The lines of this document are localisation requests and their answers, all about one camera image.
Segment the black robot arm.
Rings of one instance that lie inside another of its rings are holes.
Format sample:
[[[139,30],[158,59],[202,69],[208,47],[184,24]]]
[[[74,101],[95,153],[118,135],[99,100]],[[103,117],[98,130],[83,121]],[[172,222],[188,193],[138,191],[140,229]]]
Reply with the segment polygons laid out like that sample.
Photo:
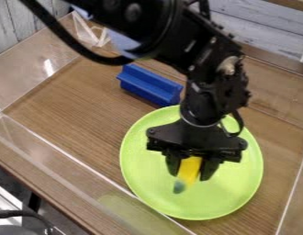
[[[208,0],[64,0],[90,20],[135,42],[118,57],[92,52],[37,0],[19,1],[87,59],[119,66],[152,58],[187,76],[179,120],[146,132],[147,149],[166,156],[171,175],[179,174],[182,161],[192,156],[203,159],[203,181],[222,163],[242,161],[248,143],[238,131],[226,129],[223,119],[232,115],[238,126],[244,126],[239,109],[250,102],[250,78],[242,47],[211,19]]]

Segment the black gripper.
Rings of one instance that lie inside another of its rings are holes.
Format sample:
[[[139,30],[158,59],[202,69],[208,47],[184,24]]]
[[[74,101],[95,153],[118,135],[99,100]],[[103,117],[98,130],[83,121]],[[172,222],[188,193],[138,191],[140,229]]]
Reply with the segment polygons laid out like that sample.
[[[223,124],[199,128],[179,119],[147,130],[147,149],[159,151],[166,157],[172,176],[178,176],[184,159],[204,158],[200,180],[208,181],[220,167],[220,162],[242,161],[248,143],[240,138],[240,134],[240,131],[231,133]]]

